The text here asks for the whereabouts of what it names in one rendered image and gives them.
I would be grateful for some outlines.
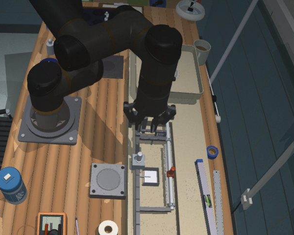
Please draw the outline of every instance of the mounting plate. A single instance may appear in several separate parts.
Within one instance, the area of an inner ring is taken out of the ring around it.
[[[125,199],[126,165],[92,163],[90,198]]]
[[[18,135],[19,142],[75,145],[77,143],[79,116],[82,105],[82,99],[80,97],[66,96],[64,97],[64,100],[68,104],[70,109],[71,116],[67,125],[70,125],[71,123],[71,127],[68,128],[68,130],[61,136],[56,136],[53,138],[52,133],[49,133],[49,137],[41,137],[39,135],[41,131],[37,130],[30,121],[29,112],[31,108],[31,101],[30,96],[28,96]]]

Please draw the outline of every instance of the orange multimeter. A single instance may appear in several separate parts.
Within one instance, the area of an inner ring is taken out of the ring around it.
[[[39,212],[37,235],[67,235],[67,214]]]

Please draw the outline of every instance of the wire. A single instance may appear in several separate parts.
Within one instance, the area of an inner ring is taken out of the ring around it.
[[[240,202],[240,203],[236,206],[236,208],[234,209],[234,211],[231,212],[231,214],[233,214],[233,213],[236,211],[236,209],[239,207],[239,205],[240,205],[241,203],[242,203],[242,202]]]
[[[48,232],[48,235],[52,232],[52,231],[57,231],[56,229],[51,229],[49,232]]]

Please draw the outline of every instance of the black robotic arm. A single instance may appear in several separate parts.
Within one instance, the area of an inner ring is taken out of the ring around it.
[[[142,67],[137,97],[134,103],[124,103],[129,122],[139,129],[145,117],[153,117],[151,130],[155,131],[159,123],[165,124],[174,117],[175,106],[168,106],[168,99],[182,48],[182,36],[175,28],[153,25],[128,5],[116,8],[108,21],[89,26],[83,19],[81,0],[30,2],[56,37],[54,53],[60,66],[53,68],[53,80],[57,82],[49,81],[53,91],[49,87],[39,93],[43,88],[39,88],[41,84],[37,86],[37,73],[49,70],[50,63],[39,63],[29,72],[28,91],[37,112],[59,108],[64,96],[101,79],[102,59],[131,49],[142,60]],[[57,102],[50,106],[51,100]]]

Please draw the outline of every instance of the white bracket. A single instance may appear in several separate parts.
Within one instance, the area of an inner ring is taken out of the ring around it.
[[[243,205],[244,211],[247,210],[253,204],[251,197],[248,197],[247,195],[248,192],[249,192],[249,188],[245,190],[245,192],[242,194],[242,197],[241,197],[241,203]]]

